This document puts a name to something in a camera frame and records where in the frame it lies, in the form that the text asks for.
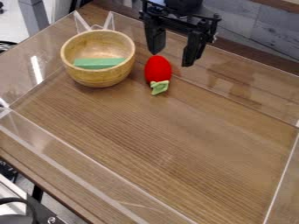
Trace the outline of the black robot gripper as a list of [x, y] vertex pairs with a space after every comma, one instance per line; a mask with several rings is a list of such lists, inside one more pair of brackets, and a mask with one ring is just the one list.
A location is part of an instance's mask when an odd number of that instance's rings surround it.
[[157, 55], [166, 46], [166, 29], [189, 34], [182, 65], [191, 67], [202, 57], [207, 42], [217, 40], [221, 14], [203, 5], [203, 0], [142, 0], [147, 48]]

